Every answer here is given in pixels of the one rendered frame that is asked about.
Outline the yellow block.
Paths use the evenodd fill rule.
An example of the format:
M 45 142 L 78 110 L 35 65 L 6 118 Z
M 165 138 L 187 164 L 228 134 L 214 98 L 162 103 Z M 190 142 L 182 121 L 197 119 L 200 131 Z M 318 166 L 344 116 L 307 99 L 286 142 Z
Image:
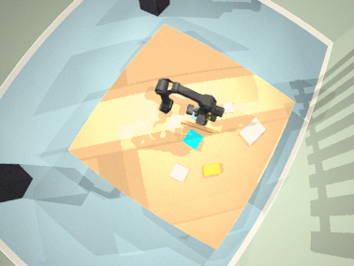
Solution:
M 214 163 L 214 164 L 203 165 L 202 169 L 203 169 L 204 176 L 216 175 L 217 173 L 220 173 L 220 164 Z

